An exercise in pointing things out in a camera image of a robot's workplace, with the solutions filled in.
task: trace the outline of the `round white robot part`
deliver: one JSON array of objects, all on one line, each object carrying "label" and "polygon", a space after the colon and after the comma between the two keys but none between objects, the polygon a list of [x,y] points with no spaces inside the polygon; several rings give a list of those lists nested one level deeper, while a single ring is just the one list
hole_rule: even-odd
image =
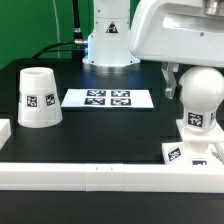
[{"label": "round white robot part", "polygon": [[224,99],[224,78],[214,68],[197,66],[180,79],[184,125],[193,132],[212,130],[216,110]]}]

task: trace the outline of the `white block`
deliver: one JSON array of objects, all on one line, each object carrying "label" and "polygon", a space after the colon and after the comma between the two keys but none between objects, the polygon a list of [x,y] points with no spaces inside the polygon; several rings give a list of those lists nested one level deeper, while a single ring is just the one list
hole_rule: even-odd
[{"label": "white block", "polygon": [[224,168],[124,165],[124,191],[224,193]]},{"label": "white block", "polygon": [[123,191],[123,164],[87,164],[86,191]]},{"label": "white block", "polygon": [[11,136],[10,120],[0,119],[0,149],[5,145]]},{"label": "white block", "polygon": [[85,191],[85,164],[0,163],[0,189]]}]

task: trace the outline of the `black cable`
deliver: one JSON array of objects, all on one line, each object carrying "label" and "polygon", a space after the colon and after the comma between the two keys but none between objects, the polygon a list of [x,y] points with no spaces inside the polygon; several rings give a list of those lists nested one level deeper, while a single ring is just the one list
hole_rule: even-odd
[{"label": "black cable", "polygon": [[35,54],[33,56],[33,58],[39,58],[39,56],[42,54],[42,52],[45,52],[51,48],[54,48],[54,47],[59,47],[59,46],[63,46],[63,45],[70,45],[70,44],[74,44],[74,41],[68,41],[68,42],[60,42],[60,43],[57,43],[57,44],[52,44],[52,45],[49,45],[45,48],[43,48],[41,51],[39,51],[37,54]]},{"label": "black cable", "polygon": [[70,49],[70,50],[46,50],[46,51],[40,51],[38,54],[35,54],[33,56],[33,58],[39,58],[39,56],[41,56],[42,54],[45,54],[45,53],[52,53],[52,52],[74,52],[74,51],[85,51],[85,48],[77,48],[77,49]]},{"label": "black cable", "polygon": [[78,0],[72,0],[73,18],[74,18],[74,39],[82,39],[82,31],[79,19]]}]

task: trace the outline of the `metal bracket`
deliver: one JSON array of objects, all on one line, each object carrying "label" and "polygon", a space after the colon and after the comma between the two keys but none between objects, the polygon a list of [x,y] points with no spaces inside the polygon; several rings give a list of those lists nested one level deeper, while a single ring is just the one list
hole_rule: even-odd
[{"label": "metal bracket", "polygon": [[167,62],[162,63],[163,76],[167,82],[165,95],[168,99],[173,99],[174,97],[177,82],[173,73],[178,72],[178,69],[179,64],[167,63]]}]

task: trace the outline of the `white paper sheet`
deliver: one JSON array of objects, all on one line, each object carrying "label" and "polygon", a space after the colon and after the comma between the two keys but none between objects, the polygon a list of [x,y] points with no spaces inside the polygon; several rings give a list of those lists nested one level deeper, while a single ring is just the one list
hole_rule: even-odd
[{"label": "white paper sheet", "polygon": [[153,108],[148,90],[69,89],[62,107]]}]

